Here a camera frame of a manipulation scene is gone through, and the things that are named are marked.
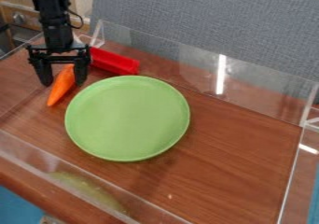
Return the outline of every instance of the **orange carrot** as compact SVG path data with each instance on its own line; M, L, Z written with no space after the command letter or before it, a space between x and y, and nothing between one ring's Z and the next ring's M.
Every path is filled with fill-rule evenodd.
M75 64L67 64L61 72L59 73L51 94L47 99L47 106L53 106L56 102L63 98L67 91L71 89L71 87L75 84L75 74L73 74L73 66Z

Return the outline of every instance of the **green plate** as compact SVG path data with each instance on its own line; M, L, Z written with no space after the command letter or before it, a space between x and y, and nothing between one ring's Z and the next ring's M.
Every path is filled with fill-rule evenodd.
M159 155L183 136L190 107L179 91L151 77L112 77L88 86L65 112L75 144L111 161Z

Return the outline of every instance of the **black cable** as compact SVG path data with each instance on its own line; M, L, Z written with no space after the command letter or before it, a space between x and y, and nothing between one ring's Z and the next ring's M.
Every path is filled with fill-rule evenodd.
M72 10L68 10L68 12L69 12L72 15L75 15L75 16L80 19L80 22L81 22L81 25L80 25L80 26L75 26L75 25L72 25L72 24L69 24L69 26L71 26L72 28L75 28L75 29L81 29L83 26L84 26L84 19L83 19L83 17L81 17L77 13L75 13Z

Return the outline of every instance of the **red object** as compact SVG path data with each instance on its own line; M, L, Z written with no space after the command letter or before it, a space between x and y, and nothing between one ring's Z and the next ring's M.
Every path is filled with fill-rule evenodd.
M140 61L120 56L104 49L91 48L92 66L119 75L136 75Z

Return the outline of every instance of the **table surface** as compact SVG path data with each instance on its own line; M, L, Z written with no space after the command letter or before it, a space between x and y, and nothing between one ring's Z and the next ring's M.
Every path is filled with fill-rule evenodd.
M108 44L108 49L118 51L119 45ZM127 48L126 54L130 52L140 60L142 75L172 74L174 62ZM302 129L175 86L191 108L191 125L180 141L147 161L104 161L85 154L69 140L64 115L76 93L111 76L92 67L84 86L48 108L49 89L39 85L27 51L20 50L0 62L0 129L194 223L275 223ZM232 82L247 92L262 91L274 99L282 95ZM69 223L120 223L1 158L0 184Z

